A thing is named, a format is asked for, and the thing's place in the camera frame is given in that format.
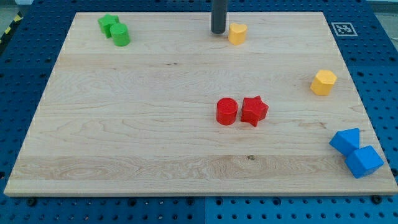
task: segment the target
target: blue cube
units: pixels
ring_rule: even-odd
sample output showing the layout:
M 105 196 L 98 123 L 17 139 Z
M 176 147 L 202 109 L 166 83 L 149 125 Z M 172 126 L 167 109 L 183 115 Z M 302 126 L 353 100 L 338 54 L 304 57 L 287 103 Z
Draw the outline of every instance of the blue cube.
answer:
M 359 149 L 359 129 L 338 131 L 329 144 L 347 157 L 354 150 Z
M 372 146 L 353 151 L 345 162 L 355 178 L 372 174 L 384 164 L 384 161 Z

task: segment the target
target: wooden board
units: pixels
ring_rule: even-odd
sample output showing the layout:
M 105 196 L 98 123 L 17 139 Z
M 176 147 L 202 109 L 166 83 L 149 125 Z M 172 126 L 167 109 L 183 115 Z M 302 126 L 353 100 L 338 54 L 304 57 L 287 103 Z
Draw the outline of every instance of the wooden board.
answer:
M 239 46 L 209 13 L 119 12 L 132 42 L 115 47 L 103 14 L 76 14 L 7 195 L 397 193 L 387 163 L 355 179 L 328 144 L 358 127 L 386 160 L 321 12 L 229 13 L 249 27 Z M 319 69 L 338 76 L 329 96 L 309 88 Z M 270 106 L 258 127 L 215 121 L 220 98 L 256 95 Z

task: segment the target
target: yellow and black tape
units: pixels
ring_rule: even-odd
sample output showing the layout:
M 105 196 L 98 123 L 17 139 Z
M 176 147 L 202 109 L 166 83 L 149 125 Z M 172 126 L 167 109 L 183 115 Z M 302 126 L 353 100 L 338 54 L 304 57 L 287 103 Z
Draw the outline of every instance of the yellow and black tape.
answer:
M 6 49 L 8 42 L 11 40 L 11 37 L 14 35 L 22 19 L 23 19 L 22 14 L 18 12 L 14 20 L 11 21 L 10 25 L 4 31 L 3 35 L 0 38 L 0 55 Z

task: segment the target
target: black cylinder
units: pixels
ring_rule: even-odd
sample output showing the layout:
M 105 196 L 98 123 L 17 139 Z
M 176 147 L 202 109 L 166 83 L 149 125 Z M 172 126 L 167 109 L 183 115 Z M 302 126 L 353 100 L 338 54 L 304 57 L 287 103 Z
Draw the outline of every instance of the black cylinder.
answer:
M 228 0 L 213 0 L 211 6 L 211 31 L 215 34 L 222 34 L 225 31 L 226 12 Z

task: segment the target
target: blue perforated surface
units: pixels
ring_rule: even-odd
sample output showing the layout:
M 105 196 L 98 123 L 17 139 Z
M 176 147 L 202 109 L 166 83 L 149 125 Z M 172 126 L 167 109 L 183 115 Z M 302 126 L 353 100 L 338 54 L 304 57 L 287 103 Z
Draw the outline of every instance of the blue perforated surface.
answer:
M 4 190 L 76 12 L 210 11 L 210 0 L 36 0 L 0 57 L 0 190 Z M 323 11 L 357 37 L 335 39 L 381 146 L 398 174 L 398 53 L 366 2 L 235 0 L 229 11 Z M 398 223 L 398 196 L 345 198 L 8 198 L 0 223 Z

